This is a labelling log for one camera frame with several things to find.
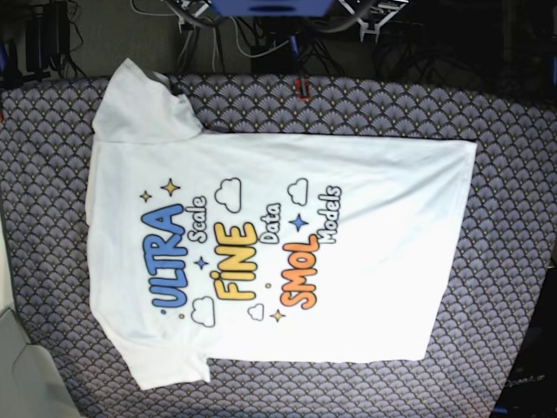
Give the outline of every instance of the patterned fabric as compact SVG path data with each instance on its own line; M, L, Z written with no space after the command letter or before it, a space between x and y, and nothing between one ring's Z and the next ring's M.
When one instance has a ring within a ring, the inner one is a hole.
M475 93L348 78L313 78L310 102L296 99L293 78L172 82L218 131L477 140L451 279L423 361L211 361L210 384L140 392L88 301L84 197L91 120L107 80L6 92L0 190L17 311L31 340L52 353L82 414L489 416L555 241L555 113Z

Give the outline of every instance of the sparkle graphic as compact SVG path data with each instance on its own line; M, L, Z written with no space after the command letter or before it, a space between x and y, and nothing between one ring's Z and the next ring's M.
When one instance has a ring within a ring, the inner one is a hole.
M279 322L282 318L286 318L286 315L281 314L278 309L277 309L277 312L275 312L273 315L269 315L269 316L271 316L271 318L274 318L275 320L277 320L277 322Z
M205 267L206 265L208 265L209 263L205 262L203 260L203 257L199 257L199 260L195 261L193 264L197 264L199 266L200 270L203 270L203 267Z
M143 192L143 194L141 196L139 196L141 199L143 199L145 201L145 203L147 203L147 200L149 200L150 198L152 198L152 196L145 190Z
M299 228L301 228L304 225L307 225L307 222L304 222L304 220L302 219L302 217L298 214L298 217L295 220L291 220L290 221L291 224L294 224L296 226L296 229L299 232Z
M161 187L161 189L164 189L168 192L168 194L170 194L172 196L172 194L176 191L179 190L180 187L178 185L174 185L172 184L172 179L168 179L168 184L167 185L163 185Z

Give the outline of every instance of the electronic equipment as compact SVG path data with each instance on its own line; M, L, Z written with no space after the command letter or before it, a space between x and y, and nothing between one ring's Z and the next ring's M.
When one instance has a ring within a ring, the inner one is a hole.
M323 16L332 0L213 0L222 16Z

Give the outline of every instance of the black device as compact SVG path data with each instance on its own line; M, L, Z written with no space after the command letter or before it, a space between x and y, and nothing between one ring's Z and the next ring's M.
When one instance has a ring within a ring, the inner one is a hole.
M25 47L28 72L57 67L62 57L70 54L70 20L65 1L46 4L43 12L27 23Z

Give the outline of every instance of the metal bracket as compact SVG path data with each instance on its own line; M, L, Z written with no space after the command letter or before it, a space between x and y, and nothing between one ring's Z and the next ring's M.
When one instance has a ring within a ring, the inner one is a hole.
M346 0L339 0L339 3L348 10L348 12L353 15L356 11L352 8ZM381 20L370 25L363 19L358 19L359 24L359 41L364 42L366 35L375 35L375 43L379 41L379 35L381 34L381 28L385 26L393 17L399 14L399 12L408 5L408 0L383 0L379 4L372 8L372 12L375 15L382 16Z

